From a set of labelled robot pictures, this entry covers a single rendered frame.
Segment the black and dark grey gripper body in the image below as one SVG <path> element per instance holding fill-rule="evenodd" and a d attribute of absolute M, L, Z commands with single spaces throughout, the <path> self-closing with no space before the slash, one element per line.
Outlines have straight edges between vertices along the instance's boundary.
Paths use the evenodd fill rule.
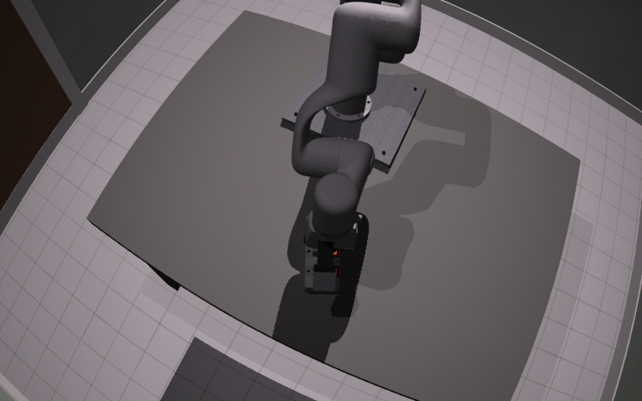
<path fill-rule="evenodd" d="M 358 229 L 357 224 L 358 223 L 354 224 L 354 227 L 352 227 L 349 234 L 345 238 L 344 237 L 341 238 L 342 240 L 341 239 L 329 240 L 323 237 L 321 238 L 321 236 L 316 232 L 316 230 L 313 227 L 313 211 L 311 211 L 308 215 L 308 218 L 306 220 L 306 225 L 305 225 L 305 244 L 307 247 L 310 247 L 310 248 L 318 248 L 318 241 L 327 240 L 327 241 L 335 241 L 334 249 L 352 248 L 356 244 L 357 229 Z"/>

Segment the dark grey power strip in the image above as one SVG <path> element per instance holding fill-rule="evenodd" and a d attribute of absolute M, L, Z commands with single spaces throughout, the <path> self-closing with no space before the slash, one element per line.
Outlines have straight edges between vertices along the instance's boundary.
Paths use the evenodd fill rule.
<path fill-rule="evenodd" d="M 305 291 L 306 292 L 331 292 L 331 291 L 313 291 L 313 265 L 317 265 L 318 248 L 306 246 L 305 254 Z M 335 291 L 339 292 L 339 249 L 334 252 L 334 265 L 337 267 Z"/>

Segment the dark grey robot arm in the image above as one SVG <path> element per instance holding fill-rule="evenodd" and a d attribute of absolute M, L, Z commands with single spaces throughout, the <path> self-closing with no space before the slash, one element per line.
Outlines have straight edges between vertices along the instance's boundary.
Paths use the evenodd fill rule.
<path fill-rule="evenodd" d="M 399 63 L 413 53 L 421 24 L 421 0 L 340 4 L 333 17 L 327 76 L 298 111 L 292 148 L 294 170 L 320 178 L 313 192 L 313 227 L 329 240 L 347 236 L 362 222 L 355 213 L 375 153 L 364 141 L 310 134 L 313 117 L 326 109 L 340 121 L 364 119 L 371 110 L 369 95 L 376 89 L 379 63 Z M 334 292 L 335 281 L 334 241 L 318 241 L 313 291 Z"/>

